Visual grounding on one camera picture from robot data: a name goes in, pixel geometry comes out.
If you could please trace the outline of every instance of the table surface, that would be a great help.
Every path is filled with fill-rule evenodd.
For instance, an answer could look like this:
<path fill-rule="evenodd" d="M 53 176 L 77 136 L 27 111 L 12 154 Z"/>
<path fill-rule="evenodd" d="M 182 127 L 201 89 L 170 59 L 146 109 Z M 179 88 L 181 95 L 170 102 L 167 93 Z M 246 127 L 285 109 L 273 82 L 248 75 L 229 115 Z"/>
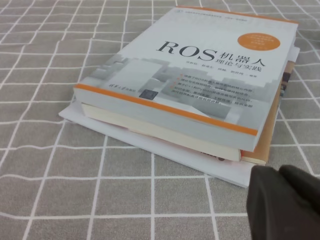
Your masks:
<path fill-rule="evenodd" d="M 268 165 L 320 177 L 320 0 L 0 0 L 0 239 L 250 239 L 247 189 L 58 116 L 176 5 L 300 22 Z"/>

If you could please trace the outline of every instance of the stack of books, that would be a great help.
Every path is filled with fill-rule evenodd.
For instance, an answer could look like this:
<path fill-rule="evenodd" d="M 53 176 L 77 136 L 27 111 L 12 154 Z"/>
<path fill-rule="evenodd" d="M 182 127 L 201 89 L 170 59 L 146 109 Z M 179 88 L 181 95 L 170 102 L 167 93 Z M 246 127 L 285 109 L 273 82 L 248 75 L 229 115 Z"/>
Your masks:
<path fill-rule="evenodd" d="M 175 7 L 74 87 L 60 115 L 231 183 L 268 162 L 298 23 Z"/>

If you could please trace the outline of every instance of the white paper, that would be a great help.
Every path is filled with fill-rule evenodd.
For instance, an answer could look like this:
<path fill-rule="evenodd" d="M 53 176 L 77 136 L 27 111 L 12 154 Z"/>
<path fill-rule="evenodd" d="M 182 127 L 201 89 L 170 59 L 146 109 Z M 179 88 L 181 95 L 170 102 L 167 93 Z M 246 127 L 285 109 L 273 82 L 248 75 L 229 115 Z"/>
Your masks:
<path fill-rule="evenodd" d="M 160 139 L 141 135 L 105 122 L 86 117 L 81 104 L 74 102 L 59 115 L 69 121 L 105 134 L 130 145 L 152 152 L 177 163 L 186 165 L 213 177 L 225 180 L 241 187 L 248 187 L 251 168 L 255 165 L 246 161 L 219 161 L 203 153 L 174 145 Z"/>

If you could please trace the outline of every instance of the brown book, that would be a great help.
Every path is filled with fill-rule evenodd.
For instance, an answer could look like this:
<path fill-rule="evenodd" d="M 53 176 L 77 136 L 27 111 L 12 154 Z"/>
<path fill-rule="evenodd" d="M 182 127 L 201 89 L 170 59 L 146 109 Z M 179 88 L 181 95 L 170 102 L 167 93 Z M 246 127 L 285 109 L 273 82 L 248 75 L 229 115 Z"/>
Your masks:
<path fill-rule="evenodd" d="M 254 149 L 254 152 L 242 151 L 241 160 L 247 161 L 255 164 L 265 165 L 269 159 L 270 144 L 272 140 L 272 135 L 274 131 L 275 121 L 277 118 L 278 107 L 280 105 L 281 97 L 283 96 L 287 84 L 290 78 L 290 75 L 294 69 L 295 62 L 288 61 L 283 76 L 281 84 L 277 90 L 277 93 L 274 97 L 272 106 L 270 108 L 268 117 L 265 121 L 261 136 L 259 141 Z"/>

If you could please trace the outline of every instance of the black object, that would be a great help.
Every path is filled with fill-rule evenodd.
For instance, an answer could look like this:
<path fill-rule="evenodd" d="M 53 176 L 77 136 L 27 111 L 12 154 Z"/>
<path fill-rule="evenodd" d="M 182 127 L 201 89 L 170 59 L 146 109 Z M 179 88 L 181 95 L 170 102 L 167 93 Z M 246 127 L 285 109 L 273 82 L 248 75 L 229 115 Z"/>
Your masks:
<path fill-rule="evenodd" d="M 291 76 L 290 72 L 284 72 L 282 76 L 282 81 L 289 82 L 290 76 Z"/>
<path fill-rule="evenodd" d="M 254 166 L 246 209 L 252 240 L 320 239 L 320 180 L 299 168 Z"/>
<path fill-rule="evenodd" d="M 140 94 L 139 98 L 153 100 L 157 96 L 157 94 L 158 94 L 157 91 L 152 91 L 152 90 L 145 89 Z"/>

